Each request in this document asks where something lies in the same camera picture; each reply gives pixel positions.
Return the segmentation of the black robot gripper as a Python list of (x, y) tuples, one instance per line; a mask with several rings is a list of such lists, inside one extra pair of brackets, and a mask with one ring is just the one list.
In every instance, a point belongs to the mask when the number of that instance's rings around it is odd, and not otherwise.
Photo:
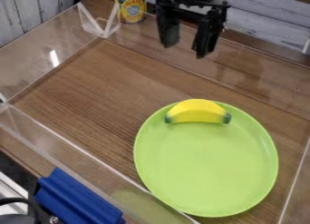
[(164, 48), (179, 42), (179, 20), (196, 23), (191, 49), (196, 58), (203, 58), (214, 51), (226, 22), (227, 0), (155, 0), (156, 24), (160, 42)]

